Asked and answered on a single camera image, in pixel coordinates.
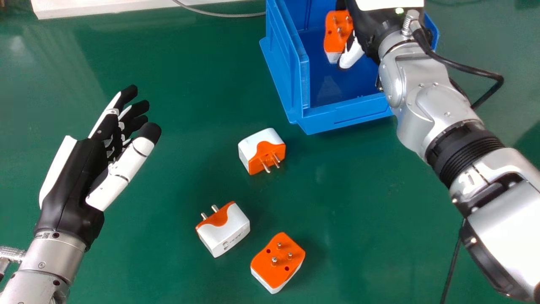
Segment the blue box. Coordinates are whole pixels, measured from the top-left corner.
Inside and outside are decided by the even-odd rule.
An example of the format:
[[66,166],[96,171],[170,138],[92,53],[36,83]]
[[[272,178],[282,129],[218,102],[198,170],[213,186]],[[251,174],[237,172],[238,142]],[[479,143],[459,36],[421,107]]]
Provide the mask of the blue box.
[[[323,40],[335,0],[267,0],[261,49],[289,122],[308,135],[392,115],[375,87],[377,65],[363,56],[339,71],[328,63]],[[435,49],[438,30],[426,15]]]

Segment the green tabletop surface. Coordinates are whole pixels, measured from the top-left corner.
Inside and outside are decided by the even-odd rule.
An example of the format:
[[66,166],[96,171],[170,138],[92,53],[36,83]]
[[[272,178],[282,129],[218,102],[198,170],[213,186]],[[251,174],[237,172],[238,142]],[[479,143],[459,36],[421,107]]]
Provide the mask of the green tabletop surface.
[[[222,19],[168,8],[38,21],[29,3],[6,2],[0,244],[28,247],[39,189],[63,137],[86,137],[117,91],[136,84],[138,99],[150,101],[150,120],[163,129],[148,161],[106,211],[69,303],[439,301],[461,220],[445,186],[401,145],[393,117],[312,136],[289,124],[259,47],[264,17]],[[441,33],[440,54],[505,76],[478,114],[536,166],[539,5],[426,3]],[[263,7],[256,1],[205,8]],[[450,74],[471,99],[492,84]],[[249,176],[237,144],[268,127],[287,144],[287,157],[281,169]],[[232,200],[251,232],[214,259],[194,228],[201,212]],[[249,264],[281,231],[306,259],[270,295]],[[461,251],[448,303],[514,302],[498,295]]]

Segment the metal prong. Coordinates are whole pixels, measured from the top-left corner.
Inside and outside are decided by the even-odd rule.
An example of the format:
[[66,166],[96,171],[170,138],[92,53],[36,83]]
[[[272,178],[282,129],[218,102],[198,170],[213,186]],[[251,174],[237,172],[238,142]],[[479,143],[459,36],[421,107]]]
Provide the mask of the metal prong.
[[266,173],[270,173],[269,167],[263,161],[261,161],[261,163],[262,163],[262,166],[265,167]]
[[281,159],[279,159],[279,157],[275,153],[272,153],[272,155],[274,155],[274,158],[278,163],[281,162]]
[[272,158],[272,161],[274,162],[274,165],[279,169],[279,163],[275,160],[275,158]]

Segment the robotic arm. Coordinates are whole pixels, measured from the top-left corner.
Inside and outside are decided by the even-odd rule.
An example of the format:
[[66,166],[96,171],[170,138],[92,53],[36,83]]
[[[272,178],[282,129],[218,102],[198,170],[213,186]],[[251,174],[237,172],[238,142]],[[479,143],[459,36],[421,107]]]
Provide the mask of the robotic arm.
[[448,187],[472,259],[499,293],[540,303],[540,172],[488,131],[453,86],[425,36],[422,0],[343,4],[354,31],[339,67],[364,54],[379,64],[397,136]]
[[124,109],[136,95],[134,85],[120,91],[88,138],[65,137],[39,192],[41,215],[30,247],[0,247],[0,279],[9,263],[21,264],[0,294],[1,304],[66,303],[83,256],[101,231],[103,211],[161,135],[159,126],[144,115],[148,101]]

